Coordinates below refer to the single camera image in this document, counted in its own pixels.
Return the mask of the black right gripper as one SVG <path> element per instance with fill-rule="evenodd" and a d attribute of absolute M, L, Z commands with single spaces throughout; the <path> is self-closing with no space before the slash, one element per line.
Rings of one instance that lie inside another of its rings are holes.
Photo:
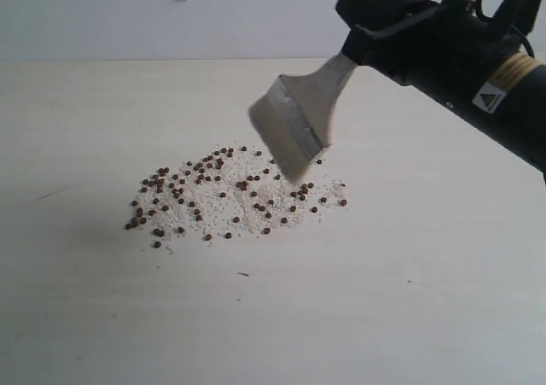
<path fill-rule="evenodd" d="M 523 100 L 521 32 L 486 37 L 474 1 L 338 0 L 351 28 L 341 52 L 447 108 L 513 112 Z"/>

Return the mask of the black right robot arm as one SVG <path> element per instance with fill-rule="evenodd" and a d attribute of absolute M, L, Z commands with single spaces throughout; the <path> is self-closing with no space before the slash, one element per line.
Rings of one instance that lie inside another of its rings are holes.
<path fill-rule="evenodd" d="M 338 0 L 342 51 L 448 108 L 539 171 L 545 168 L 545 66 L 529 49 L 542 0 Z"/>

